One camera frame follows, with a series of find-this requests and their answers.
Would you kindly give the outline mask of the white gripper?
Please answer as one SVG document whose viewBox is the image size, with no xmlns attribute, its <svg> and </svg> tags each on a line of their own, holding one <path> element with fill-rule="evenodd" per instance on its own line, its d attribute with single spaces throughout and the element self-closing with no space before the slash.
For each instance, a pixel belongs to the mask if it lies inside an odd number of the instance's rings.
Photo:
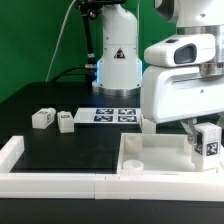
<svg viewBox="0 0 224 224">
<path fill-rule="evenodd" d="M 195 117 L 224 112 L 224 75 L 202 77 L 198 66 L 150 66 L 142 78 L 140 108 L 156 124 L 181 120 L 188 143 L 196 146 Z"/>
</svg>

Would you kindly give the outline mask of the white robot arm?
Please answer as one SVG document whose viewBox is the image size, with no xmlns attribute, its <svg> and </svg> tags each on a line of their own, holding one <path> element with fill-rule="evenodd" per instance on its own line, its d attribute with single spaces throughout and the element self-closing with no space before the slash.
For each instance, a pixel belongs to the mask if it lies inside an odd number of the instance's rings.
<svg viewBox="0 0 224 224">
<path fill-rule="evenodd" d="M 138 57 L 138 23 L 115 2 L 105 2 L 103 55 L 93 88 L 108 95 L 140 93 L 144 118 L 179 120 L 189 141 L 202 134 L 194 120 L 224 112 L 224 0 L 154 0 L 157 13 L 176 24 L 176 34 Z"/>
</svg>

